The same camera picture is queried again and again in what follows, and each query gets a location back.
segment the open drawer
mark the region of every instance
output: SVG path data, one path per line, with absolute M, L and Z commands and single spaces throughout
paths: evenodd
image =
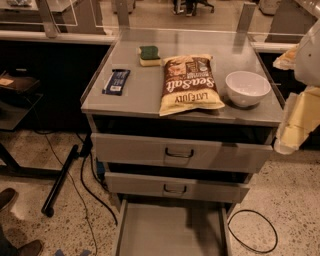
M 223 204 L 129 197 L 113 256 L 231 256 Z

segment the drawer handle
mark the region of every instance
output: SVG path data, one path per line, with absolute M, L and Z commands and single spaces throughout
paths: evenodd
M 166 148 L 166 155 L 167 156 L 171 156 L 171 157 L 181 157 L 181 158 L 191 158 L 193 157 L 194 151 L 193 149 L 191 149 L 190 154 L 189 155 L 185 155 L 185 154 L 172 154 L 169 152 L 169 149 Z
M 184 193 L 187 192 L 187 186 L 184 186 L 184 187 L 183 187 L 183 190 L 182 190 L 182 191 L 179 191 L 179 190 L 174 190 L 174 189 L 167 189 L 167 185 L 164 184 L 164 185 L 163 185 L 163 190 L 164 190 L 165 192 L 167 192 L 167 193 L 174 193 L 174 194 L 180 194 L 180 195 L 182 195 L 182 194 L 184 194 Z

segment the terrazzo floor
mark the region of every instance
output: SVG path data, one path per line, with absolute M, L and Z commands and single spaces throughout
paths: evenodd
M 66 159 L 71 147 L 78 144 L 81 148 L 78 136 L 85 137 L 84 134 L 65 132 L 46 136 L 19 130 L 0 133 L 0 141 L 21 166 L 60 169 L 59 161 Z M 19 193 L 14 205 L 0 213 L 4 232 L 15 246 L 41 239 L 45 244 L 43 256 L 111 255 L 115 222 L 110 212 L 84 189 L 80 180 L 82 165 L 86 186 L 118 218 L 112 197 L 93 176 L 90 157 L 84 164 L 83 158 L 74 160 L 51 218 L 43 215 L 41 208 L 53 181 L 0 176 L 0 190 L 13 187 Z M 249 209 L 271 222 L 278 235 L 278 244 L 265 255 L 320 255 L 319 150 L 300 150 L 290 156 L 272 153 L 261 172 L 253 176 L 250 187 L 231 216 L 238 210 Z M 239 213 L 232 219 L 230 228 L 255 250 L 267 251 L 275 244 L 272 229 L 256 214 Z M 230 241 L 233 256 L 256 255 L 231 235 Z

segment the bag of chips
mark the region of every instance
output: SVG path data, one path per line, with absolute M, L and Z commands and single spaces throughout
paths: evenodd
M 160 116 L 186 110 L 224 107 L 212 76 L 209 54 L 164 59 Z

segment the green sponge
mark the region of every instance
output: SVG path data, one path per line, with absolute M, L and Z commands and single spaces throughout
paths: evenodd
M 140 46 L 139 51 L 140 64 L 142 66 L 159 66 L 161 64 L 157 46 Z

